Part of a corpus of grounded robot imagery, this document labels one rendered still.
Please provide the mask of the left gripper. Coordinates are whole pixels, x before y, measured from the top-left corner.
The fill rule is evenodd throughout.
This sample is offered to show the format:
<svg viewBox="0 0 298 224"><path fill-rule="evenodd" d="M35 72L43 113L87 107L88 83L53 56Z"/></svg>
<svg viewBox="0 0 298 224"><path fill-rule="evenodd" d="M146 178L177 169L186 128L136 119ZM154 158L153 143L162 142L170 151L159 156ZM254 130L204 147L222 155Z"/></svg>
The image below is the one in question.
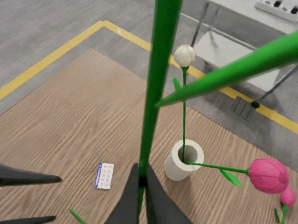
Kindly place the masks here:
<svg viewBox="0 0 298 224"><path fill-rule="evenodd" d="M0 187L41 185L59 183L60 181L60 178L53 175L17 170L0 164ZM54 218L55 216L19 218L3 220L0 221L0 224L44 224L53 221Z"/></svg>

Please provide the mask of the white flower with green stem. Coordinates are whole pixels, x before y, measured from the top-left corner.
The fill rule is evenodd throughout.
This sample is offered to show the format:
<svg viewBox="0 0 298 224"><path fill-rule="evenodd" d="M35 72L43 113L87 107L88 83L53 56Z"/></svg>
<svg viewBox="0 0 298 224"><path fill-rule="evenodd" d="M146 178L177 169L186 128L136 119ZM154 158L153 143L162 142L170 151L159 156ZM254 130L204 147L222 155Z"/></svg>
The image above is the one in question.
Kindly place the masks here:
<svg viewBox="0 0 298 224"><path fill-rule="evenodd" d="M175 62L181 67L183 70L183 87L186 86L186 71L189 66L195 61L196 51L193 47L186 45L181 45L177 48L174 53ZM173 83L175 90L179 90L181 88L178 80L174 77ZM186 109L186 101L183 101L183 109Z"/></svg>

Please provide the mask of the white cylindrical vase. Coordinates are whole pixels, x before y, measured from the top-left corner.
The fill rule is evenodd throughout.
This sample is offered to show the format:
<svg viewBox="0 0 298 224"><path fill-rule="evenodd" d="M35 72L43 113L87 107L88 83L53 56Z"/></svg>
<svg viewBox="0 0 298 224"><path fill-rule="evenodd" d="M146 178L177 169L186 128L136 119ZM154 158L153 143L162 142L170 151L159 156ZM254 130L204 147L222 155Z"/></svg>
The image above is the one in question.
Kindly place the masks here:
<svg viewBox="0 0 298 224"><path fill-rule="evenodd" d="M183 140L172 148L164 163L164 171L168 178L174 181L183 180L192 172L200 168L198 165L182 163ZM203 163L204 154L201 147L194 141L185 139L184 162Z"/></svg>

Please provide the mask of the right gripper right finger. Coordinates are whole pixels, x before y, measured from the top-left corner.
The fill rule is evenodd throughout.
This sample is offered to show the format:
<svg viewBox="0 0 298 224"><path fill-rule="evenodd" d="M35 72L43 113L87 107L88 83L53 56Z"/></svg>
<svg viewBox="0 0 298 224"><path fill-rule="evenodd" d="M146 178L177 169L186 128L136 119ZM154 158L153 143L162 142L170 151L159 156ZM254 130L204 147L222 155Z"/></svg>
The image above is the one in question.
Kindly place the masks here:
<svg viewBox="0 0 298 224"><path fill-rule="evenodd" d="M147 224L193 224L167 195L150 163L145 178L145 205Z"/></svg>

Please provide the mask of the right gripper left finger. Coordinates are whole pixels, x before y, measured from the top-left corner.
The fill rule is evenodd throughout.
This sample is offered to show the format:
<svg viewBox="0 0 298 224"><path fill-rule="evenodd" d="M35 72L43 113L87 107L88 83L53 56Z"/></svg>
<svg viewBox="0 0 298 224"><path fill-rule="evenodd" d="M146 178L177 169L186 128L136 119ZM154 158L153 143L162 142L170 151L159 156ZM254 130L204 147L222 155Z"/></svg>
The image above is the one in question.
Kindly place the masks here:
<svg viewBox="0 0 298 224"><path fill-rule="evenodd" d="M132 165L122 196L104 224L139 224L138 163Z"/></svg>

